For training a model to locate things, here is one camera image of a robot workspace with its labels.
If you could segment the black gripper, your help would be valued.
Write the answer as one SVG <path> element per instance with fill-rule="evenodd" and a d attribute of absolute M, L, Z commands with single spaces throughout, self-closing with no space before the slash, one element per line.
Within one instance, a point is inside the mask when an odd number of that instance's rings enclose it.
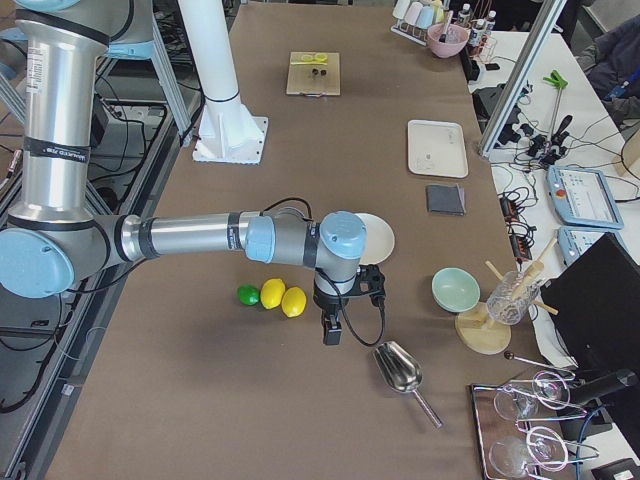
<path fill-rule="evenodd" d="M 316 270 L 313 298 L 322 311 L 323 344 L 339 345 L 342 335 L 340 315 L 350 299 L 368 297 L 380 311 L 385 308 L 385 276 L 377 265 L 360 265 L 346 281 L 331 279 L 321 269 Z"/>

